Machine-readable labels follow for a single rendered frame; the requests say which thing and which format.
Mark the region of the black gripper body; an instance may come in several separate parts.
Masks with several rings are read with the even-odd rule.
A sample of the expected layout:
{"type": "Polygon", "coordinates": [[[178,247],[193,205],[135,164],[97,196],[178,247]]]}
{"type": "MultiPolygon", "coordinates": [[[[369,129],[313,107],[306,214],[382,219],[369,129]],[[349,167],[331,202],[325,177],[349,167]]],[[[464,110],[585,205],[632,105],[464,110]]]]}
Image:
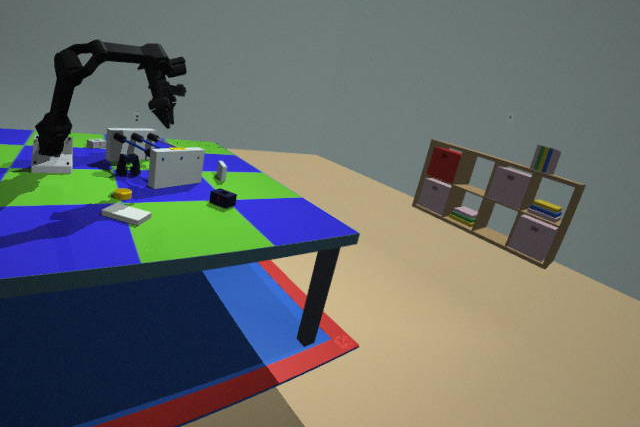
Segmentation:
{"type": "Polygon", "coordinates": [[[151,89],[151,94],[153,96],[152,100],[149,101],[148,106],[150,110],[160,109],[164,107],[168,107],[168,105],[172,104],[172,102],[176,102],[176,97],[171,94],[163,95],[164,85],[168,84],[167,79],[161,79],[159,81],[150,82],[148,88],[151,89]]]}

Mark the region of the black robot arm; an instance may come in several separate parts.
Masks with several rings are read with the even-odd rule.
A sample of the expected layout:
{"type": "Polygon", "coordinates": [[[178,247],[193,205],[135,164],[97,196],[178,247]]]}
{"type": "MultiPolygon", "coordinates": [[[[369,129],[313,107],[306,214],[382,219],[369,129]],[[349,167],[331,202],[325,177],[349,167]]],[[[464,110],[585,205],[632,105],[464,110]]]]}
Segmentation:
{"type": "Polygon", "coordinates": [[[182,76],[187,73],[183,57],[169,59],[160,44],[147,43],[141,47],[103,42],[99,39],[89,43],[72,45],[55,54],[54,68],[56,85],[50,107],[35,129],[39,135],[39,155],[59,157],[65,139],[71,134],[72,124],[67,116],[74,88],[82,80],[92,75],[100,64],[127,62],[140,64],[137,70],[145,69],[148,82],[182,76]],[[77,55],[92,53],[92,57],[82,66],[77,55]],[[41,154],[40,154],[41,153],[41,154]]]}

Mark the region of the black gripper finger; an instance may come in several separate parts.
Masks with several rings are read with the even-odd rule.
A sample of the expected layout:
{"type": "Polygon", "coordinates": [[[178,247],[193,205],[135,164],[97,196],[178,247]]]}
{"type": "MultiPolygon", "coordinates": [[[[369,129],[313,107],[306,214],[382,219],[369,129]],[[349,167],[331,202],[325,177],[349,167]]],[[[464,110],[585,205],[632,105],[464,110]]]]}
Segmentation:
{"type": "Polygon", "coordinates": [[[160,108],[160,109],[155,109],[155,110],[151,111],[164,124],[163,126],[166,127],[166,128],[170,128],[170,120],[169,120],[169,115],[168,115],[168,111],[169,111],[170,107],[171,106],[160,108]]]}
{"type": "Polygon", "coordinates": [[[174,117],[173,117],[173,112],[174,112],[174,107],[175,107],[176,103],[172,103],[168,106],[171,106],[169,111],[168,111],[168,115],[169,115],[169,120],[170,120],[170,125],[174,124],[174,117]]]}

